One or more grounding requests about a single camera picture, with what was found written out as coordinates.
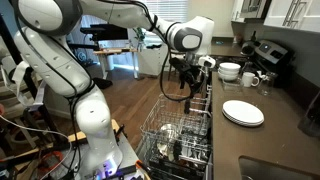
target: white bowl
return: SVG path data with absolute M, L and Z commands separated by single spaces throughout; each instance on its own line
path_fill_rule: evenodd
M 239 72 L 241 68 L 241 66 L 236 63 L 221 63 L 219 67 L 222 70 L 232 71 L 232 72 Z
M 218 69 L 218 71 L 221 73 L 221 74 L 224 74 L 224 75 L 238 75 L 239 73 L 239 70 L 238 71 L 226 71 L 226 70 L 223 70 L 223 69 Z
M 218 72 L 218 74 L 219 74 L 219 78 L 224 79 L 226 81 L 233 81 L 238 78 L 238 75 L 225 75 L 220 72 Z

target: kitchen sink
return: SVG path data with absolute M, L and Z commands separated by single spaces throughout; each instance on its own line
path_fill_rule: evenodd
M 320 180 L 320 176 L 248 156 L 239 157 L 242 180 Z

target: dishwasher rack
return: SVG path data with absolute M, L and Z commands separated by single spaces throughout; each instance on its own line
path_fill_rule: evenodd
M 153 169 L 153 179 L 200 180 L 204 176 L 212 153 L 211 91 L 208 86 L 205 98 L 182 102 L 159 96 L 141 126 L 145 163 Z

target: dark countertop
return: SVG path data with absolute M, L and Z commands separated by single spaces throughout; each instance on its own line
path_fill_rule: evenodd
M 274 89 L 271 96 L 258 94 L 254 87 L 243 92 L 224 91 L 216 72 L 212 79 L 214 179 L 240 180 L 241 155 L 320 174 L 320 141 L 297 128 L 304 112 L 283 90 Z M 232 99 L 257 106 L 264 123 L 247 128 L 226 119 L 222 105 Z
M 215 40 L 211 43 L 211 55 L 242 56 L 240 52 L 241 46 L 230 41 L 223 41 L 221 45 L 217 45 Z

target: white mug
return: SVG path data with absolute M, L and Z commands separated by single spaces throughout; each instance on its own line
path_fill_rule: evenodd
M 244 87 L 257 86 L 259 84 L 259 78 L 250 72 L 243 73 L 241 81 Z

